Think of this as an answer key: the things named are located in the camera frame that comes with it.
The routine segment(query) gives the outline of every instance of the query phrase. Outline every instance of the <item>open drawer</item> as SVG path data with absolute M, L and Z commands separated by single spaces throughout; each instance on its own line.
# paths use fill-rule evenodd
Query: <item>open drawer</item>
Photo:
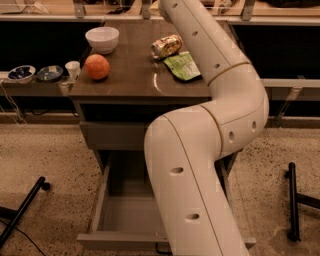
M 91 230 L 77 240 L 88 250 L 168 250 L 143 151 L 110 152 Z

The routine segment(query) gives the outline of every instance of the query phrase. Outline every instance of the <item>terrazzo floor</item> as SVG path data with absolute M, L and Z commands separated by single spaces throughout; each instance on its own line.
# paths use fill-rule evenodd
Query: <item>terrazzo floor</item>
M 76 241 L 88 230 L 100 178 L 94 154 L 76 124 L 0 123 L 0 205 L 19 207 L 40 176 L 51 183 L 49 191 L 39 191 L 18 226 L 45 255 L 156 255 L 87 251 Z M 257 240 L 250 255 L 320 256 L 320 210 L 299 205 L 302 241 L 287 239 L 289 185 L 284 178 L 288 163 L 295 162 L 298 191 L 320 198 L 318 127 L 266 128 L 239 153 L 229 181 L 240 231 Z M 0 255 L 41 254 L 14 231 Z

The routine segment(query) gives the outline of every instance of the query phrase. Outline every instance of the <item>tripod leg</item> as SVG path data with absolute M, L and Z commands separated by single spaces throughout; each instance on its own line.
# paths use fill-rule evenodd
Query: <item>tripod leg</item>
M 19 223 L 24 212 L 27 210 L 28 206 L 32 202 L 33 198 L 38 193 L 39 189 L 42 188 L 44 190 L 48 190 L 50 188 L 50 184 L 45 182 L 44 177 L 40 177 L 36 184 L 33 186 L 23 203 L 20 205 L 19 209 L 16 211 L 16 214 L 11 218 L 11 221 L 8 223 L 4 231 L 1 233 L 0 236 L 0 248 L 4 245 L 8 237 L 10 236 L 11 232 L 14 230 L 16 225 Z

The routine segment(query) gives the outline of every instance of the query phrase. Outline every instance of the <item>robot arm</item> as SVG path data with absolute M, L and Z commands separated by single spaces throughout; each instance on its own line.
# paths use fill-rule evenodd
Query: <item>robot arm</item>
M 248 145 L 268 117 L 265 89 L 200 1 L 160 0 L 212 101 L 157 118 L 145 137 L 150 181 L 174 255 L 248 255 L 214 162 Z

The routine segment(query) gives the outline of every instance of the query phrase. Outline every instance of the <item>black stand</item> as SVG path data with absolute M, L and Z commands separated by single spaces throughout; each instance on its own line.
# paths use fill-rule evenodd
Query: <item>black stand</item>
M 320 209 L 320 200 L 297 193 L 296 183 L 296 165 L 289 163 L 289 170 L 286 172 L 286 178 L 289 178 L 290 183 L 290 222 L 291 228 L 288 233 L 288 238 L 293 241 L 301 241 L 299 231 L 299 213 L 298 203 L 305 204 L 310 207 Z
M 33 186 L 27 197 L 24 199 L 23 203 L 20 205 L 18 210 L 12 210 L 4 207 L 0 207 L 0 218 L 8 219 L 10 222 L 1 233 L 0 236 L 0 249 L 9 238 L 11 232 L 14 230 L 16 225 L 18 225 L 19 220 L 21 219 L 24 212 L 27 210 L 28 206 L 32 202 L 33 198 L 38 193 L 39 189 L 42 188 L 43 190 L 50 189 L 50 183 L 45 182 L 44 177 L 40 177 L 36 184 Z

